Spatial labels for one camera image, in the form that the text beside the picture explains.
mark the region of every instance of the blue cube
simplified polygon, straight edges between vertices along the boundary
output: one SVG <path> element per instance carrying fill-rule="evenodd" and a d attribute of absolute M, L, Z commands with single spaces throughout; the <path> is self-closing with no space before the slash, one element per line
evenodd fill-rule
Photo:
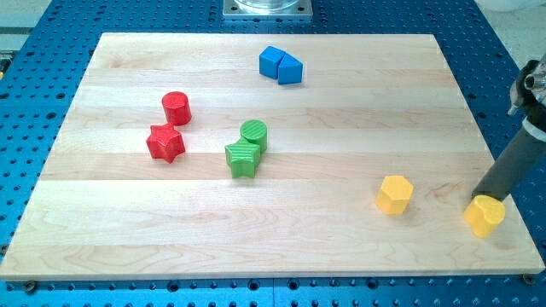
<path fill-rule="evenodd" d="M 277 80 L 277 78 L 279 78 L 279 64 L 281 63 L 284 55 L 284 51 L 273 46 L 268 46 L 259 55 L 259 73 Z"/>
<path fill-rule="evenodd" d="M 285 54 L 279 64 L 279 84 L 296 84 L 301 82 L 304 65 L 289 54 Z"/>

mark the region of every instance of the toy block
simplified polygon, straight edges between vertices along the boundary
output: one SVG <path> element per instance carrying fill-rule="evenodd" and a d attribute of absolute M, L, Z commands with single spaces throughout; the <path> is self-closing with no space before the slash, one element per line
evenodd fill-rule
<path fill-rule="evenodd" d="M 277 80 L 279 64 L 284 57 L 285 52 L 273 46 L 268 46 L 259 55 L 259 73 Z"/>
<path fill-rule="evenodd" d="M 259 145 L 252 144 L 242 138 L 234 144 L 225 147 L 225 158 L 231 167 L 231 177 L 241 176 L 254 178 L 256 167 L 260 162 Z"/>
<path fill-rule="evenodd" d="M 161 99 L 167 122 L 173 125 L 185 125 L 191 120 L 189 101 L 183 92 L 170 92 Z"/>
<path fill-rule="evenodd" d="M 502 222 L 506 209 L 500 200 L 487 195 L 476 195 L 464 211 L 464 219 L 472 226 L 472 232 L 485 238 Z"/>
<path fill-rule="evenodd" d="M 267 126 L 264 122 L 257 119 L 246 121 L 241 126 L 241 136 L 248 142 L 259 145 L 262 154 L 267 150 Z"/>
<path fill-rule="evenodd" d="M 186 151 L 182 135 L 171 123 L 150 126 L 152 134 L 146 140 L 152 158 L 164 159 L 168 163 Z"/>
<path fill-rule="evenodd" d="M 413 185 L 404 176 L 386 176 L 375 204 L 385 214 L 402 214 L 412 194 Z"/>
<path fill-rule="evenodd" d="M 279 84 L 296 84 L 301 82 L 304 65 L 289 54 L 285 54 L 279 64 Z"/>

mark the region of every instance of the yellow block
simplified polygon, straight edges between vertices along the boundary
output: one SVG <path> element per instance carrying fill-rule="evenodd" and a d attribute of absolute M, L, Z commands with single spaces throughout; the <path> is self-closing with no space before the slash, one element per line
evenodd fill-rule
<path fill-rule="evenodd" d="M 375 204 L 385 214 L 402 214 L 412 194 L 413 185 L 404 176 L 387 176 L 381 184 Z"/>
<path fill-rule="evenodd" d="M 472 226 L 472 232 L 485 238 L 502 222 L 506 209 L 501 201 L 486 195 L 474 197 L 464 211 L 464 219 Z"/>

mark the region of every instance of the blue pegboard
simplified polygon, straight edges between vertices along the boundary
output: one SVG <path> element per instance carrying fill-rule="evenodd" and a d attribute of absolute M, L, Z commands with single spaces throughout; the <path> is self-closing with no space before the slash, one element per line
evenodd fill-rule
<path fill-rule="evenodd" d="M 475 3 L 313 1 L 312 21 L 222 20 L 218 0 L 53 0 L 0 81 L 0 245 L 11 240 L 103 32 L 432 33 L 493 156 L 520 128 L 518 73 Z M 543 160 L 513 192 L 546 255 Z M 546 275 L 236 281 L 0 282 L 0 306 L 544 306 Z"/>

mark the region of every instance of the red star-shaped block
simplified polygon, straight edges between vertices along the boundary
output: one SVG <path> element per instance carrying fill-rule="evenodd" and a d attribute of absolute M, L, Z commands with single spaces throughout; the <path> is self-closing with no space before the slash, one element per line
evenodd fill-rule
<path fill-rule="evenodd" d="M 146 140 L 152 158 L 172 163 L 176 156 L 186 151 L 182 135 L 173 124 L 151 125 L 152 134 Z"/>

